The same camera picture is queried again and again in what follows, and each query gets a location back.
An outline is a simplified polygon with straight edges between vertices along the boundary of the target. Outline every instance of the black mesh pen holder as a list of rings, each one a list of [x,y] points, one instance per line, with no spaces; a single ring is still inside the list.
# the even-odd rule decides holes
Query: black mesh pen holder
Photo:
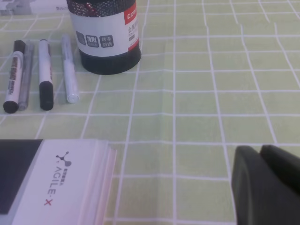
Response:
[[[139,62],[135,0],[67,0],[67,5],[86,70],[118,74]]]

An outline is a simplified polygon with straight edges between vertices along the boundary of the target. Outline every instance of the black marker cap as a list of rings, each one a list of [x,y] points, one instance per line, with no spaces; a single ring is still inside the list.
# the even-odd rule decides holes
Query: black marker cap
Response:
[[[3,104],[3,109],[7,113],[15,113],[19,108],[19,105],[14,101],[6,101]]]
[[[53,102],[53,84],[50,81],[43,81],[39,84],[39,103],[43,110],[52,110]]]
[[[14,52],[19,51],[22,52],[24,54],[25,52],[25,42],[21,41],[21,40],[17,40],[14,42]]]

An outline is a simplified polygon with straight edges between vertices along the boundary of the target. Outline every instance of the marker cap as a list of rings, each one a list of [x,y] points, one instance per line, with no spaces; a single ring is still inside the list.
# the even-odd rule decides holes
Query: marker cap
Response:
[[[7,113],[15,113],[19,108],[19,105],[14,101],[6,101],[3,104],[3,109]]]
[[[79,100],[79,96],[76,95],[76,94],[72,94],[72,95],[69,95],[69,96],[67,97],[67,101],[68,101],[69,103],[72,103],[72,104],[77,103],[78,100]]]
[[[17,40],[14,42],[14,52],[22,52],[24,54],[25,52],[25,42],[23,42],[22,40]]]
[[[27,109],[27,103],[26,102],[19,102],[19,110],[20,111],[24,111],[25,109]]]
[[[39,102],[43,110],[52,110],[53,102],[53,85],[49,81],[43,81],[39,84]]]

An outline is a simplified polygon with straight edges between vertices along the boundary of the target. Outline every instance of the white marker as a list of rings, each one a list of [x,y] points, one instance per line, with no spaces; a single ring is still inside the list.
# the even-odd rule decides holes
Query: white marker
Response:
[[[51,57],[48,41],[43,39],[38,44],[39,62],[39,102],[43,110],[53,108],[53,84]]]
[[[21,88],[21,80],[23,73],[24,51],[26,44],[21,41],[15,41],[13,62],[11,65],[8,90],[6,91],[5,102],[3,104],[4,111],[7,113],[15,113],[19,108],[19,95]]]
[[[77,87],[77,79],[75,76],[75,68],[72,56],[72,48],[70,36],[63,34],[61,38],[61,48],[64,63],[64,77],[67,101],[69,103],[76,103],[79,100],[79,92]]]

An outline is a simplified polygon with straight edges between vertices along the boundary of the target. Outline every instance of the table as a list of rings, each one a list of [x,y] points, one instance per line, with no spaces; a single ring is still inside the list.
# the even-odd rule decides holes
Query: table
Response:
[[[82,68],[68,14],[0,18],[0,99],[13,41],[48,39],[55,104],[0,112],[1,138],[99,138],[118,150],[105,225],[234,225],[235,147],[300,156],[300,1],[137,0],[141,62]],[[72,35],[80,102],[67,104],[60,38]]]

